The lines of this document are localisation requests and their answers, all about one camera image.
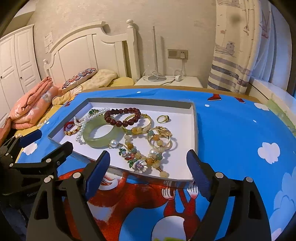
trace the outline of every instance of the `pearl necklace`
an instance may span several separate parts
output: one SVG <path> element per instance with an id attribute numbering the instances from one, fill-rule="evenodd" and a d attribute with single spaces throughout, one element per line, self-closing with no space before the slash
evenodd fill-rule
<path id="1" fill-rule="evenodd" d="M 83 133 L 83 130 L 85 128 L 86 123 L 88 123 L 93 118 L 104 115 L 105 112 L 108 111 L 108 110 L 111 110 L 111 109 L 110 108 L 100 109 L 99 112 L 95 113 L 94 115 L 90 115 L 90 113 L 88 112 L 87 115 L 85 115 L 84 117 L 82 117 L 79 120 L 77 120 L 77 117 L 74 116 L 74 124 L 76 126 L 81 126 L 80 130 L 77 132 L 76 141 L 79 142 L 81 140 L 82 133 Z"/>

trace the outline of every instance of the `blue gripper pad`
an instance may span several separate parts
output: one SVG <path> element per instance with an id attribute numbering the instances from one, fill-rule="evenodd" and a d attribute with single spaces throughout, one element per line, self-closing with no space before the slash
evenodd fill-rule
<path id="1" fill-rule="evenodd" d="M 198 187 L 200 194 L 205 197 L 207 200 L 211 197 L 210 189 L 211 182 L 204 174 L 198 160 L 198 156 L 193 150 L 189 150 L 186 155 L 187 166 L 193 176 L 193 179 Z"/>
<path id="2" fill-rule="evenodd" d="M 95 165 L 92 172 L 89 174 L 85 181 L 85 198 L 89 200 L 92 198 L 105 176 L 108 167 L 110 165 L 110 154 L 107 151 L 103 151 L 100 157 L 97 159 L 95 163 L 90 163 L 88 165 Z"/>
<path id="3" fill-rule="evenodd" d="M 39 129 L 31 132 L 20 138 L 19 146 L 25 148 L 26 146 L 32 144 L 33 142 L 39 140 L 42 137 L 42 131 Z"/>

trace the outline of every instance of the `white tray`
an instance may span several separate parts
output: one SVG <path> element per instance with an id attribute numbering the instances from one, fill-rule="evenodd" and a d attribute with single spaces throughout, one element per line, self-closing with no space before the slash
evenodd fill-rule
<path id="1" fill-rule="evenodd" d="M 110 153 L 111 162 L 110 166 L 119 169 L 125 169 L 133 172 L 132 168 L 129 168 L 127 161 L 119 156 L 118 149 L 109 149 L 106 148 L 92 148 L 87 145 L 83 138 L 81 142 L 77 142 L 76 135 L 66 136 L 63 131 L 64 123 L 70 121 L 70 118 L 73 119 L 75 115 L 77 118 L 81 118 L 86 115 L 91 109 L 101 109 L 101 108 L 111 108 L 111 109 L 124 109 L 129 107 L 135 107 L 140 109 L 141 113 L 148 114 L 152 120 L 152 127 L 163 126 L 168 128 L 173 136 L 172 142 L 173 147 L 169 150 L 166 150 L 163 154 L 163 159 L 161 160 L 161 168 L 169 173 L 169 179 L 175 180 L 192 180 L 192 175 L 189 171 L 189 168 L 186 164 L 186 154 L 190 149 L 193 149 L 197 152 L 197 123 L 195 119 L 195 110 L 194 106 L 191 103 L 187 102 L 175 102 L 175 101 L 161 101 L 161 100 L 143 100 L 143 99 L 117 99 L 117 98 L 104 98 L 104 99 L 89 99 L 85 105 L 78 106 L 70 115 L 68 120 L 64 120 L 63 123 L 58 125 L 52 133 L 49 134 L 49 138 L 58 144 L 63 144 L 66 141 L 69 141 L 73 144 L 73 151 L 81 154 L 89 159 L 97 160 L 103 150 L 106 150 Z M 131 114 L 118 115 L 115 116 L 116 120 L 123 121 L 126 117 Z M 159 124 L 156 119 L 160 115 L 169 115 L 170 121 L 168 123 Z M 141 119 L 134 126 L 146 126 L 149 123 L 147 119 Z M 91 136 L 98 138 L 104 136 L 112 129 L 111 125 L 105 125 L 99 129 L 95 129 Z M 124 134 L 118 136 L 117 140 L 121 143 L 124 143 Z M 148 156 L 151 146 L 149 145 L 146 135 L 133 136 L 133 144 L 142 154 Z M 149 168 L 146 172 L 143 172 L 143 175 L 159 177 L 159 171 L 154 168 Z"/>

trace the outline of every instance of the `green bangle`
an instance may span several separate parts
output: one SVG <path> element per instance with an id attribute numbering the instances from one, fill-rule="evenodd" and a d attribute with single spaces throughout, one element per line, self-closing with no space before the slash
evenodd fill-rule
<path id="1" fill-rule="evenodd" d="M 104 117 L 99 116 L 88 123 L 86 123 L 85 128 L 83 130 L 82 136 L 84 141 L 91 147 L 98 148 L 98 147 L 106 147 L 109 146 L 109 143 L 112 139 L 116 139 L 118 135 L 123 132 L 122 128 L 118 128 L 113 126 L 112 130 L 99 138 L 89 138 L 90 133 L 98 126 L 108 125 L 105 121 Z"/>

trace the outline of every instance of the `wardrobe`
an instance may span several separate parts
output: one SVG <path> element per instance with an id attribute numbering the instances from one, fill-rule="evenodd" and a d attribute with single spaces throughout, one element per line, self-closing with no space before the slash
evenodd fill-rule
<path id="1" fill-rule="evenodd" d="M 25 26 L 0 39 L 0 127 L 16 101 L 41 81 L 33 26 Z"/>

